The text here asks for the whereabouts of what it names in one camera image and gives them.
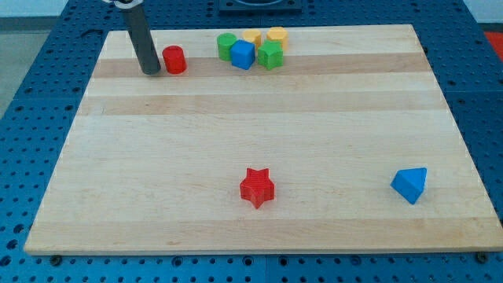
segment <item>blue table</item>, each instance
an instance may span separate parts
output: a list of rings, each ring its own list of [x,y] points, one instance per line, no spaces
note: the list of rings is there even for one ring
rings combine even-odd
[[[503,219],[503,65],[461,0],[303,0],[302,13],[219,15],[217,7],[145,1],[152,29],[412,24]],[[124,29],[114,6],[70,0],[0,121],[0,282],[503,281],[503,253],[64,257],[60,265],[27,255],[22,247],[106,34]]]

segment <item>yellow block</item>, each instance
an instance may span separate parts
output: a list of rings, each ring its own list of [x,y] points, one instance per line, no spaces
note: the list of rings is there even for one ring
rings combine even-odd
[[[255,44],[255,49],[262,45],[262,32],[258,29],[248,29],[243,31],[243,39]]]
[[[288,32],[283,27],[272,27],[267,32],[267,39],[281,42],[281,48],[288,48]]]

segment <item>wood grain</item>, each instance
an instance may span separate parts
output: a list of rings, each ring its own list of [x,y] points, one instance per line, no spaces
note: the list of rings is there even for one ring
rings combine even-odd
[[[409,25],[290,28],[285,66],[216,58],[241,30],[154,31],[182,75],[108,34],[28,237],[34,255],[465,252],[503,229]],[[276,199],[240,199],[268,167]],[[427,167],[410,205],[399,169]]]

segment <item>toy block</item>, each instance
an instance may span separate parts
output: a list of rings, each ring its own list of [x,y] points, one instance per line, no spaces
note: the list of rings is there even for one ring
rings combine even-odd
[[[269,169],[254,170],[247,168],[246,178],[240,184],[241,198],[250,200],[256,209],[264,201],[274,199],[274,183],[269,179]]]
[[[415,204],[424,191],[427,172],[428,170],[424,167],[398,170],[391,182],[391,187],[411,204]]]
[[[179,74],[187,69],[183,49],[180,46],[168,46],[163,50],[166,70],[170,74]]]
[[[283,65],[283,50],[279,42],[266,40],[259,47],[258,54],[259,64],[265,66],[267,70]]]
[[[224,33],[217,37],[218,57],[230,61],[230,49],[236,43],[237,37],[231,33]]]
[[[281,42],[281,48],[283,50],[288,48],[288,31],[283,27],[270,28],[267,32],[267,39]]]
[[[230,49],[233,66],[248,70],[255,61],[255,44],[238,40]]]
[[[245,41],[255,44],[255,49],[262,45],[262,32],[258,29],[247,29],[243,31],[242,36]]]

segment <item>blue cube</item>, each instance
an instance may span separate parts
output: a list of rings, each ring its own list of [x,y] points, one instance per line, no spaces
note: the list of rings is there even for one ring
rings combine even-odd
[[[230,60],[233,66],[248,70],[255,61],[255,44],[238,40],[230,49]]]
[[[391,187],[402,195],[410,204],[415,204],[424,191],[427,169],[413,168],[398,170]]]

